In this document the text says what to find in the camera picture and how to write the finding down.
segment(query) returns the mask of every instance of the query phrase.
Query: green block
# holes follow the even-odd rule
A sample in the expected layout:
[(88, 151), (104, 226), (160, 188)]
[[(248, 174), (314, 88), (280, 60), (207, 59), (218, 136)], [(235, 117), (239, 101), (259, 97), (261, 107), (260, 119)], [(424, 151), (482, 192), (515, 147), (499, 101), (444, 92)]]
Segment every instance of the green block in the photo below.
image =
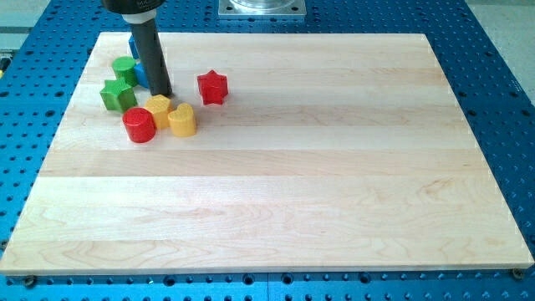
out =
[(102, 97), (107, 110), (117, 110), (124, 113), (129, 108), (137, 106), (134, 90), (124, 78), (105, 80), (100, 97)]
[(137, 77), (135, 77), (135, 59), (131, 57), (117, 58), (111, 67), (114, 70), (117, 79), (125, 78), (126, 83), (135, 87), (137, 85)]

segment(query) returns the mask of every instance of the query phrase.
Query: metal base plate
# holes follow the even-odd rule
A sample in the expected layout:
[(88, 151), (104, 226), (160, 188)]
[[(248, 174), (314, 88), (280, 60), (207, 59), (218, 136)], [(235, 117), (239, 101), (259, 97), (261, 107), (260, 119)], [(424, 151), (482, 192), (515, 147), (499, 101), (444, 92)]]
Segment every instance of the metal base plate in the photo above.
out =
[(294, 0), (280, 8), (261, 9), (248, 8), (232, 0), (219, 0), (218, 14), (220, 19), (270, 19), (304, 20), (307, 15), (305, 0)]

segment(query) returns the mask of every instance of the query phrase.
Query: silver metal plate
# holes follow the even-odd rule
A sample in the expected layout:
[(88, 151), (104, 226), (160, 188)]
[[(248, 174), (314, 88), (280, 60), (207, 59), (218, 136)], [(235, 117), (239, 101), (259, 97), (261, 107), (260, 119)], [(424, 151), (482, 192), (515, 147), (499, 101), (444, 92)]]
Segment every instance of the silver metal plate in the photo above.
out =
[(304, 20), (305, 0), (219, 0), (220, 19), (286, 19)]

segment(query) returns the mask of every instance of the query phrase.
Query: red cylinder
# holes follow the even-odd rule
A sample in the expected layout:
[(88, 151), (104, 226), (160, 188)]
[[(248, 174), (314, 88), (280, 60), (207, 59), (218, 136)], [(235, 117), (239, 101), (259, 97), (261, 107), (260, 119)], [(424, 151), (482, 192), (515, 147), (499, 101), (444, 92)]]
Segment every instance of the red cylinder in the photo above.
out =
[(156, 134), (156, 125), (152, 114), (143, 108), (130, 108), (123, 115), (128, 137), (135, 143), (150, 141)]

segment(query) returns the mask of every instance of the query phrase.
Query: red block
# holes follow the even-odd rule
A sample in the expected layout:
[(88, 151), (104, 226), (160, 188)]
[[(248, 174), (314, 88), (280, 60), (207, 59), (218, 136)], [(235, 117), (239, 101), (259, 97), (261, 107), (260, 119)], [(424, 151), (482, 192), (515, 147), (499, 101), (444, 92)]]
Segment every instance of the red block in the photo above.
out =
[(128, 137), (135, 143), (150, 141), (156, 134), (156, 125), (152, 114), (143, 108), (130, 108), (123, 115)]
[(227, 77), (210, 70), (207, 74), (197, 76), (199, 93), (204, 105), (223, 105), (223, 98), (228, 94)]

